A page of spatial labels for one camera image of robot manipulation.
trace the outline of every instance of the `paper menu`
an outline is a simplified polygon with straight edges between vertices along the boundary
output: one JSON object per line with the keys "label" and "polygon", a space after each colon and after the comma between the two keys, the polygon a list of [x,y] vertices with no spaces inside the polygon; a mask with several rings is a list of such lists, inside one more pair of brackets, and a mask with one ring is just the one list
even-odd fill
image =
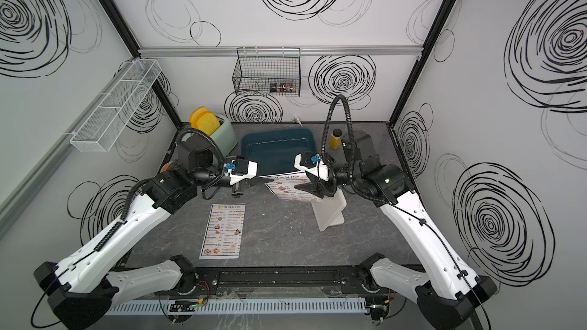
{"label": "paper menu", "polygon": [[298,171],[273,176],[263,176],[273,179],[265,185],[269,190],[282,200],[296,200],[298,202],[320,203],[322,199],[308,192],[297,190],[296,185],[311,182],[305,172]]}
{"label": "paper menu", "polygon": [[245,204],[213,204],[200,260],[238,259],[244,222]]}

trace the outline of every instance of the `dim sum inn menu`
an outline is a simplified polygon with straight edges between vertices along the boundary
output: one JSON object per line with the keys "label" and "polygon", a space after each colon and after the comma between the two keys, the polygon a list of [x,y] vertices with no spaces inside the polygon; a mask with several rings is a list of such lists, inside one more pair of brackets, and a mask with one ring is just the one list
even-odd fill
{"label": "dim sum inn menu", "polygon": [[213,204],[200,259],[238,259],[244,222],[245,204]]}

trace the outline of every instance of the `small item in basket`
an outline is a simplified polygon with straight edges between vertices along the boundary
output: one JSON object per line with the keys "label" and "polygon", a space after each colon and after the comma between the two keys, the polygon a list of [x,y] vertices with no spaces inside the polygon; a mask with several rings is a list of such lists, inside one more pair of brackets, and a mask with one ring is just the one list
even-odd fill
{"label": "small item in basket", "polygon": [[294,85],[291,83],[279,83],[279,91],[281,93],[292,93]]}

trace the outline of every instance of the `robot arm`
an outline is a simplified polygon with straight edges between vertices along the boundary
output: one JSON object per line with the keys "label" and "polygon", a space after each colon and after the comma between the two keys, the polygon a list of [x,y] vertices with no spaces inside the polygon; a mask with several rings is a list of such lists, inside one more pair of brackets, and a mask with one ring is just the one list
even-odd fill
{"label": "robot arm", "polygon": [[330,199],[338,186],[349,185],[356,194],[373,201],[400,230],[426,272],[376,257],[370,262],[374,284],[369,289],[389,288],[412,300],[436,329],[459,326],[496,293],[495,283],[477,275],[459,257],[427,214],[410,179],[399,167],[380,163],[371,136],[352,129],[343,96],[334,99],[329,115],[339,99],[347,115],[348,131],[341,137],[345,161],[336,163],[325,152],[327,118],[321,153],[304,152],[295,158],[294,166],[311,181],[296,188]]}
{"label": "robot arm", "polygon": [[35,270],[49,306],[70,330],[85,329],[111,306],[128,300],[157,291],[190,292],[195,288],[195,269],[181,255],[151,267],[111,269],[149,231],[194,198],[199,186],[231,187],[232,195],[239,197],[244,180],[256,176],[257,163],[239,157],[224,164],[220,156],[224,167],[220,173],[220,169],[215,171],[211,168],[214,145],[200,139],[178,143],[177,161],[143,186],[127,214],[70,256],[57,263],[44,262]]}

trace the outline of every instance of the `aluminum rail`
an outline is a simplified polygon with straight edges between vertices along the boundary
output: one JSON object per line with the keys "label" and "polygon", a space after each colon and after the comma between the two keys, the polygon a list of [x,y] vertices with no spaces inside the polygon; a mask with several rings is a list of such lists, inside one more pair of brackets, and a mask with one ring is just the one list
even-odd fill
{"label": "aluminum rail", "polygon": [[[179,58],[179,57],[236,57],[237,46],[175,46],[142,47],[138,52],[143,58]],[[293,48],[301,49],[302,56],[324,55],[414,55],[422,54],[420,45],[372,45],[372,46],[246,46],[247,56],[282,56],[294,55]]]}

